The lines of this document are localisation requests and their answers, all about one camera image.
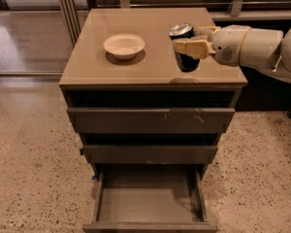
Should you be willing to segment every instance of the can lid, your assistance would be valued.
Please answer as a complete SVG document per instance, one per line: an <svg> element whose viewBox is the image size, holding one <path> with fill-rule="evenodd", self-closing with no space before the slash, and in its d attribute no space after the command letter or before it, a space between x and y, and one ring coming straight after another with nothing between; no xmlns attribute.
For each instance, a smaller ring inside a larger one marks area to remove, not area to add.
<svg viewBox="0 0 291 233"><path fill-rule="evenodd" d="M190 31L192 28L193 26L189 23L178 24L171 28L171 30L169 31L169 35L170 36L182 35Z"/></svg>

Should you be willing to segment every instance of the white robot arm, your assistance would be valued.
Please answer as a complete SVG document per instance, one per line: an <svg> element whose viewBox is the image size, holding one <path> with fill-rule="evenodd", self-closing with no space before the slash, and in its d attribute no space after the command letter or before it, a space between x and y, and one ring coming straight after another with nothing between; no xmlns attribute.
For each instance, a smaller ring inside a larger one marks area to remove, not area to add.
<svg viewBox="0 0 291 233"><path fill-rule="evenodd" d="M249 26L197 27L196 37L173 40L175 51L222 65L254 68L291 83L291 29L283 38L277 30Z"/></svg>

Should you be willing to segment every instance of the bowl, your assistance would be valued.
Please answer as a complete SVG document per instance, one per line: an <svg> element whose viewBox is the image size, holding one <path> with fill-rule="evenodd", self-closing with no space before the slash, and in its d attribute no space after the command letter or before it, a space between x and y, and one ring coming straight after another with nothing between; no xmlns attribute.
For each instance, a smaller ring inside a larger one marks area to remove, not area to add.
<svg viewBox="0 0 291 233"><path fill-rule="evenodd" d="M143 38L138 35L118 34L108 38L104 48L117 59L130 59L143 50L145 45Z"/></svg>

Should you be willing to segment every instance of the floor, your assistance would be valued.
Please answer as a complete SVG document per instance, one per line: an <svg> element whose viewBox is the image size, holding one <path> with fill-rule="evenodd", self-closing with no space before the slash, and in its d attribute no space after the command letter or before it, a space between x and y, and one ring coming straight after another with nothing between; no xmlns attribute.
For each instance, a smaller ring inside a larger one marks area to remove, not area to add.
<svg viewBox="0 0 291 233"><path fill-rule="evenodd" d="M85 14L81 14L81 23ZM0 12L0 71L61 71L60 13ZM58 80L0 78L0 233L82 232L96 182ZM291 232L291 119L236 113L202 181L220 233Z"/></svg>

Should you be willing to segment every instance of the soda can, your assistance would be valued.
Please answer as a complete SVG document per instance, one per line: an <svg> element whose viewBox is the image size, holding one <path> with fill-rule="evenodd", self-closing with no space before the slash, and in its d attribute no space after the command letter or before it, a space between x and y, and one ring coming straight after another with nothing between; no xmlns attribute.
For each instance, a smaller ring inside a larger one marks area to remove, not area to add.
<svg viewBox="0 0 291 233"><path fill-rule="evenodd" d="M191 38L195 36L194 28L189 23L178 24L171 28L169 31L169 37L171 40L179 38ZM192 58L186 54L175 52L177 65L182 72L191 72L194 71L199 63L199 59Z"/></svg>

